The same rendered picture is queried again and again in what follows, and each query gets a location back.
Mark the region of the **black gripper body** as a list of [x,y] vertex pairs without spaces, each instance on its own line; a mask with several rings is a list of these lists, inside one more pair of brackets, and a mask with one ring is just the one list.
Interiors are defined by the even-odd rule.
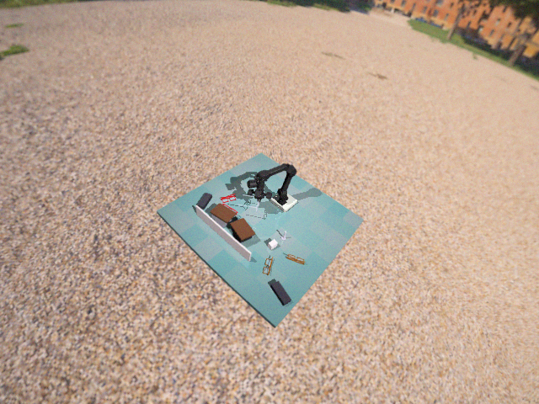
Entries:
[[[257,187],[257,190],[261,190],[261,189],[262,189],[262,194],[264,194],[264,196],[266,196],[266,199],[271,199],[272,193],[267,192],[267,194],[266,194],[266,193],[264,193],[264,188]],[[252,195],[252,194],[254,194],[253,189],[249,189],[248,190],[248,195]]]

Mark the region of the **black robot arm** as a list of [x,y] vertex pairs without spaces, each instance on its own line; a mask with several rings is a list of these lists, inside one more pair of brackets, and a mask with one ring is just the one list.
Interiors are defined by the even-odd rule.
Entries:
[[[271,168],[270,170],[259,171],[254,176],[254,179],[247,181],[248,188],[249,189],[256,188],[256,187],[263,188],[264,187],[264,182],[268,181],[267,179],[269,179],[270,176],[275,175],[275,174],[280,173],[280,172],[283,172],[283,171],[286,171],[286,178],[285,178],[285,181],[284,181],[282,187],[280,189],[278,189],[278,191],[277,191],[278,195],[280,196],[280,198],[279,198],[279,200],[277,202],[279,204],[281,204],[281,205],[284,205],[285,203],[287,203],[286,201],[289,199],[288,196],[287,196],[288,186],[289,186],[289,184],[291,182],[292,177],[295,176],[296,173],[297,173],[296,168],[292,164],[282,163],[278,167]],[[258,177],[259,177],[259,179],[258,179]],[[261,190],[255,189],[254,198],[255,199],[260,199],[260,198],[263,198],[263,197],[264,197],[264,194],[262,194],[262,189]]]

